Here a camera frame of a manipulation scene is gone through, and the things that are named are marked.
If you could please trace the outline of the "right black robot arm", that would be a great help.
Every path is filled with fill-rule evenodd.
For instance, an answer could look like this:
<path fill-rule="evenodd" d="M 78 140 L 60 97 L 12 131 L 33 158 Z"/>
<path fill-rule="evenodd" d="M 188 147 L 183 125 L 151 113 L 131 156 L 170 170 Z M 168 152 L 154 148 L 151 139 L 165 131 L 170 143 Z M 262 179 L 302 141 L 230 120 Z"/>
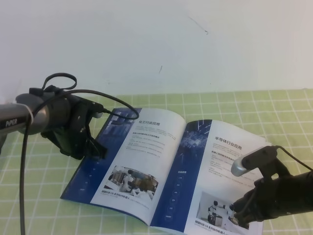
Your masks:
<path fill-rule="evenodd" d="M 313 211 L 313 173 L 258 180 L 255 188 L 233 203 L 238 225 Z"/>

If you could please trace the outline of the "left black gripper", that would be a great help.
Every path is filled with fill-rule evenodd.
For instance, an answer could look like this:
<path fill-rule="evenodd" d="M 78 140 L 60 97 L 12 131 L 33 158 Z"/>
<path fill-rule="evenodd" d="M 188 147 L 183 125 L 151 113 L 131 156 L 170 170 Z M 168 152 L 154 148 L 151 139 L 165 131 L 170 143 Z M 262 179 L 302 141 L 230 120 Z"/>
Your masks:
<path fill-rule="evenodd" d="M 41 136 L 50 140 L 62 154 L 77 160 L 105 159 L 107 148 L 91 136 L 89 127 L 91 111 L 103 109 L 101 104 L 66 95 L 49 101 L 44 108 L 48 111 L 48 121 Z"/>

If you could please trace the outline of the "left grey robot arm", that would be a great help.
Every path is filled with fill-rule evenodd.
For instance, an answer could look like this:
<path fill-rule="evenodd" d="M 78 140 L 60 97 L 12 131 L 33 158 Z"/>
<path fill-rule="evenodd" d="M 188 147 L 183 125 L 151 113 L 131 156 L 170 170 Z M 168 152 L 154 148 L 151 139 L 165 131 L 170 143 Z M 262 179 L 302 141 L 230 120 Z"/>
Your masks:
<path fill-rule="evenodd" d="M 62 154 L 77 160 L 104 158 L 107 150 L 91 136 L 89 128 L 92 118 L 101 117 L 102 108 L 98 103 L 72 94 L 59 98 L 55 92 L 21 94 L 16 103 L 0 106 L 0 133 L 24 133 L 29 119 L 28 133 L 41 134 Z"/>

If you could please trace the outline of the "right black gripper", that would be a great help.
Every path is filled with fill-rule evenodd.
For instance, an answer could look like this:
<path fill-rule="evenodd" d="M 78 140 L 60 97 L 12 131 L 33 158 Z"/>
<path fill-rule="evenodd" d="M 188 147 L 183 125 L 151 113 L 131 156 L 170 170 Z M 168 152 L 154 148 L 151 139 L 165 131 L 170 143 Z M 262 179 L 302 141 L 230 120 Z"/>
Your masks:
<path fill-rule="evenodd" d="M 279 179 L 255 182 L 255 188 L 233 203 L 234 217 L 238 225 L 249 229 L 249 223 L 262 222 L 280 216 L 290 215 L 291 208 L 279 189 Z"/>

